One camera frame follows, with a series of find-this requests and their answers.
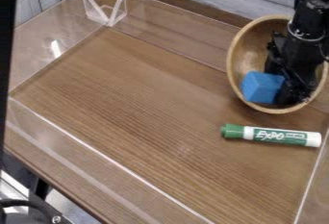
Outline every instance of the blue foam block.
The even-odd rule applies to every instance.
[[[275,104],[283,82],[281,75],[250,71],[241,83],[245,99],[253,103]]]

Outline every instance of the green marker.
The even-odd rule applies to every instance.
[[[315,132],[226,124],[221,127],[221,134],[225,138],[244,138],[254,141],[296,144],[311,147],[320,147],[321,145],[321,133]]]

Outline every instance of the wood grain surface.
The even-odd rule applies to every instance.
[[[218,128],[237,123],[325,135],[328,111],[316,103],[291,114],[257,112],[236,96],[225,71],[113,29],[87,38],[12,97],[212,222],[293,222],[317,150],[229,141]],[[50,158],[46,165],[38,164],[46,155],[31,145],[18,146],[18,139],[7,139],[12,154],[58,186],[61,180],[69,182],[70,170],[61,166],[63,173],[46,173],[57,162]],[[101,162],[82,159],[83,149],[75,150],[71,160],[106,185]],[[74,174],[71,185],[62,187],[103,222],[146,222],[119,214],[113,203],[105,207],[98,189]],[[90,192],[93,201],[85,198]]]

